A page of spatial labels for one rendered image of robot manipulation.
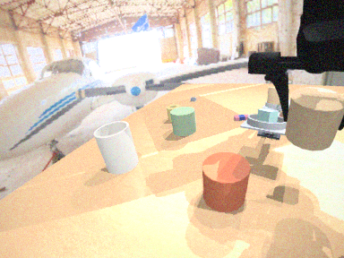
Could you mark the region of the orange cylinder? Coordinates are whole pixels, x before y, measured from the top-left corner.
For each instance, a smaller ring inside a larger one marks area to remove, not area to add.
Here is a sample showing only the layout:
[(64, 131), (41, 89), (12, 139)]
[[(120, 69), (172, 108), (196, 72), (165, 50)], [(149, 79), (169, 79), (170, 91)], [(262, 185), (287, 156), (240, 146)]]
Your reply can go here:
[(239, 154), (219, 152), (202, 163), (203, 198), (211, 209), (237, 211), (245, 201), (251, 168)]

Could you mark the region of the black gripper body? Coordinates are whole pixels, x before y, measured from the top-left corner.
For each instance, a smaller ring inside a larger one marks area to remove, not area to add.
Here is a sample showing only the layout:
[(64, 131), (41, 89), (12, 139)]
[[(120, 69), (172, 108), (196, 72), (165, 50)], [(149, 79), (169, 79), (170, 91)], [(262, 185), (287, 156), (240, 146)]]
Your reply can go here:
[[(343, 5), (344, 0), (314, 0), (303, 5), (303, 13), (314, 12), (316, 21), (329, 20), (336, 18), (336, 9)], [(280, 52), (252, 53), (248, 58), (248, 73), (284, 77), (288, 69), (305, 70), (303, 58), (281, 56)]]

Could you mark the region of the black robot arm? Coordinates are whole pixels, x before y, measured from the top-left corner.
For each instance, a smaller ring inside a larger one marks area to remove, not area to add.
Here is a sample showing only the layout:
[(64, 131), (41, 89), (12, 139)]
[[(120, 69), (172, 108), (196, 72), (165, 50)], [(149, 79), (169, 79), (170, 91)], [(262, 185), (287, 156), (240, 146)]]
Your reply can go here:
[(334, 19), (316, 21), (310, 12), (302, 13), (300, 20), (297, 58), (304, 59), (305, 71), (344, 71), (344, 5), (336, 9)]

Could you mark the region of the white balance beam with round pans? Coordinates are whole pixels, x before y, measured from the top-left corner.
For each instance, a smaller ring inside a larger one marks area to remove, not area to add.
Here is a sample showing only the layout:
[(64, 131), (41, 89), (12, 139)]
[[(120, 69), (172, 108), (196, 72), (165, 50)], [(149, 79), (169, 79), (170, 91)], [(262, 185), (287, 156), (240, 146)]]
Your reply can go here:
[[(271, 138), (274, 140), (279, 140), (280, 135), (285, 135), (286, 132), (286, 124), (284, 122), (283, 117), (280, 117), (280, 111), (282, 111), (281, 105), (279, 104), (271, 104), (265, 101), (265, 105), (262, 108), (271, 108), (278, 110), (278, 120), (277, 123), (265, 123), (261, 121), (257, 121), (257, 114), (248, 115), (247, 120), (244, 121), (240, 127), (250, 130), (258, 131), (259, 136)], [(286, 135), (285, 135), (286, 136)]]

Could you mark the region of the white cup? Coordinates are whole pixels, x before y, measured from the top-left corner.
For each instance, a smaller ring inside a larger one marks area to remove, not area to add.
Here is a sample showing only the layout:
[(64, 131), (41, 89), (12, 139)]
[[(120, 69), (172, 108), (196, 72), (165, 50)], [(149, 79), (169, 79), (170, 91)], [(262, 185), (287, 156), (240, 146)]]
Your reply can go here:
[(94, 136), (109, 173), (123, 175), (138, 165), (139, 158), (127, 122), (102, 125)]

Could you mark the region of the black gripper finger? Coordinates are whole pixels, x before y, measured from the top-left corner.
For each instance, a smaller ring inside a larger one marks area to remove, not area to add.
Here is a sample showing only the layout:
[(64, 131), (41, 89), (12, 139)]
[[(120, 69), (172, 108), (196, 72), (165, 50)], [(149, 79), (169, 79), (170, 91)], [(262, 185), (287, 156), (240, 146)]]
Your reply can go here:
[(344, 128), (344, 117), (342, 118), (338, 131), (342, 131), (343, 128)]
[(284, 122), (288, 121), (288, 73), (284, 77), (269, 77), (264, 76), (264, 80), (272, 82), (279, 96), (280, 105), (283, 112)]

